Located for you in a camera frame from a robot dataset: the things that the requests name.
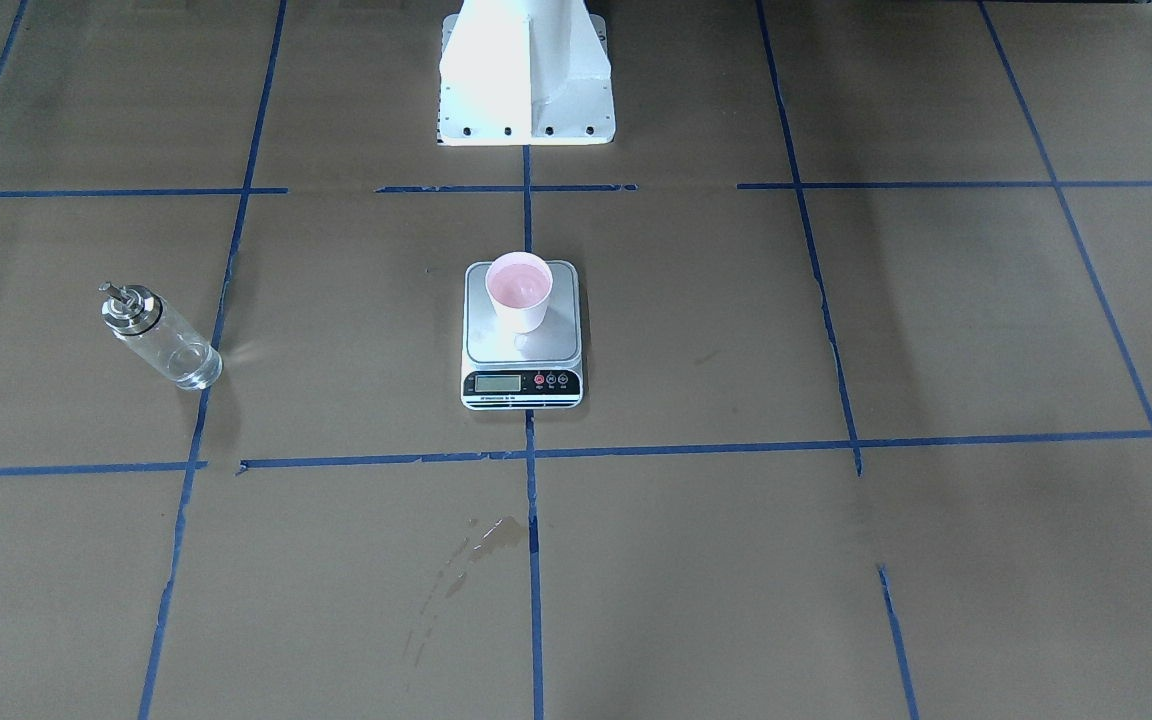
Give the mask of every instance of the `pink cup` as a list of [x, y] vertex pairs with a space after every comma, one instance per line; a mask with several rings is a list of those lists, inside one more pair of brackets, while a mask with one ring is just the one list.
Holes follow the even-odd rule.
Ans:
[[531, 252], [506, 252], [488, 266], [486, 285], [503, 329], [530, 333], [544, 323], [554, 288], [554, 274], [545, 260]]

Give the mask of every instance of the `silver metal cap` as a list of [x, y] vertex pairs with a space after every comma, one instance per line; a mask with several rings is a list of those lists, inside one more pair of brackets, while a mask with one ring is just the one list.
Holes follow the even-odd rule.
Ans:
[[143, 285], [101, 283], [100, 291], [109, 298], [101, 305], [101, 316], [109, 329], [124, 336], [141, 334], [154, 327], [162, 316], [162, 302]]

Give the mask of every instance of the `digital scale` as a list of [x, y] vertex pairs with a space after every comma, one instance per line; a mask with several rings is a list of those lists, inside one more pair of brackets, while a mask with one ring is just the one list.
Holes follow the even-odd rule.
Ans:
[[486, 274], [492, 263], [465, 270], [461, 402], [470, 410], [576, 407], [585, 397], [576, 268], [548, 260], [554, 275], [540, 327], [515, 334], [497, 326]]

